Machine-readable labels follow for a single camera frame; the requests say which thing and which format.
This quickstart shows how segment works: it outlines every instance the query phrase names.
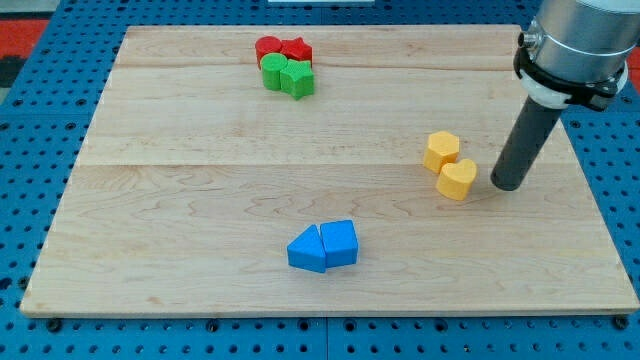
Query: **wooden board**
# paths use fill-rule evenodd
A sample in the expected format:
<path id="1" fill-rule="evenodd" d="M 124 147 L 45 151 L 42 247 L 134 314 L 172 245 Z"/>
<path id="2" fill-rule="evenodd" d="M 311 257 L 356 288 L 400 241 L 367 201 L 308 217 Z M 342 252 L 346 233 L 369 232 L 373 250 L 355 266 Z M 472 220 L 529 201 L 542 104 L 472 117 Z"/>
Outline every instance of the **wooden board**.
<path id="1" fill-rule="evenodd" d="M 488 174 L 525 94 L 514 26 L 132 27 L 22 311 L 32 317 L 628 313 L 637 297 L 562 128 L 518 191 Z M 302 35 L 316 94 L 265 90 L 253 43 Z M 429 133 L 479 164 L 463 202 Z M 355 266 L 287 266 L 352 218 Z"/>

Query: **blue pegboard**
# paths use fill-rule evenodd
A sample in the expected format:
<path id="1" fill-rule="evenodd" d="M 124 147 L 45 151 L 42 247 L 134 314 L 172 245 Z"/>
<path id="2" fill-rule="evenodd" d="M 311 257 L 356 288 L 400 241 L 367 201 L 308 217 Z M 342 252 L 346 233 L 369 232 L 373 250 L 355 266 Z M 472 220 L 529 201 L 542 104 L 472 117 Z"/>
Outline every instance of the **blue pegboard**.
<path id="1" fill-rule="evenodd" d="M 129 25 L 526 26 L 539 0 L 377 0 L 268 7 L 265 0 L 63 0 L 0 106 L 0 358 L 637 359 L 629 318 L 31 320 L 17 310 Z M 635 289 L 640 284 L 640 98 L 563 124 Z"/>

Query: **toy block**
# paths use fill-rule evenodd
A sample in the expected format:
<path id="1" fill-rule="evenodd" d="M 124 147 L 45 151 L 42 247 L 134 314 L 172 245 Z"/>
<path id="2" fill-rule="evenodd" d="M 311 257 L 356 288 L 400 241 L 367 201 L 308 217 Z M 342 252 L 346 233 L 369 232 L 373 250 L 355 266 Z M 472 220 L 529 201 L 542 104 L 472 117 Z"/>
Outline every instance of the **toy block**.
<path id="1" fill-rule="evenodd" d="M 326 254 L 318 227 L 311 225 L 287 246 L 289 265 L 300 269 L 323 273 L 326 271 Z"/>
<path id="2" fill-rule="evenodd" d="M 471 184 L 476 179 L 478 167 L 469 159 L 449 163 L 442 167 L 436 189 L 449 199 L 462 201 L 467 197 Z"/>
<path id="3" fill-rule="evenodd" d="M 287 58 L 280 53 L 271 53 L 262 57 L 262 83 L 269 90 L 280 91 L 280 72 L 287 67 Z"/>
<path id="4" fill-rule="evenodd" d="M 280 71 L 282 91 L 299 100 L 314 93 L 313 71 L 309 61 L 288 60 L 287 67 Z"/>
<path id="5" fill-rule="evenodd" d="M 280 50 L 287 59 L 296 61 L 308 60 L 313 62 L 313 48 L 302 40 L 301 37 L 293 40 L 282 40 L 282 49 Z"/>
<path id="6" fill-rule="evenodd" d="M 261 69 L 260 61 L 262 58 L 271 53 L 278 53 L 282 49 L 282 41 L 275 36 L 263 36 L 256 41 L 256 59 L 258 60 L 258 69 Z"/>
<path id="7" fill-rule="evenodd" d="M 327 267 L 355 264 L 358 259 L 358 238 L 353 221 L 343 220 L 320 225 L 327 254 Z"/>
<path id="8" fill-rule="evenodd" d="M 440 173 L 444 164 L 456 162 L 460 152 L 460 139 L 447 131 L 439 131 L 429 135 L 424 152 L 424 167 Z"/>

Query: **yellow block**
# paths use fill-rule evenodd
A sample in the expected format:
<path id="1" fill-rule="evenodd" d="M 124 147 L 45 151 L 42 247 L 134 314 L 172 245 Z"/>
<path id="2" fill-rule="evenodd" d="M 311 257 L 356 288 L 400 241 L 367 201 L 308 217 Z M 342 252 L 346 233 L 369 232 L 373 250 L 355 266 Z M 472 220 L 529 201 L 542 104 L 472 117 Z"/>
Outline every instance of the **yellow block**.
<path id="1" fill-rule="evenodd" d="M 478 167 L 473 160 L 463 159 L 457 164 L 445 164 L 438 176 L 436 189 L 449 199 L 462 201 L 467 197 L 476 175 Z"/>
<path id="2" fill-rule="evenodd" d="M 460 152 L 460 139 L 447 131 L 439 131 L 429 135 L 427 148 L 424 151 L 424 167 L 440 173 L 444 164 L 456 162 Z"/>

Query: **red star-shaped block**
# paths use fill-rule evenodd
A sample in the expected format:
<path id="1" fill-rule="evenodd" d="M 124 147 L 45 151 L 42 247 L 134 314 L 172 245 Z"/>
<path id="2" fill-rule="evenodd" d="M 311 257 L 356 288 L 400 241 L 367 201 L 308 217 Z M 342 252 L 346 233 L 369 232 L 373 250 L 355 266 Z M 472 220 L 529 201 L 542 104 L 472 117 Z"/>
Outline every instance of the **red star-shaped block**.
<path id="1" fill-rule="evenodd" d="M 309 60 L 313 62 L 313 49 L 307 45 L 301 37 L 293 40 L 282 40 L 282 49 L 280 53 L 296 61 Z"/>

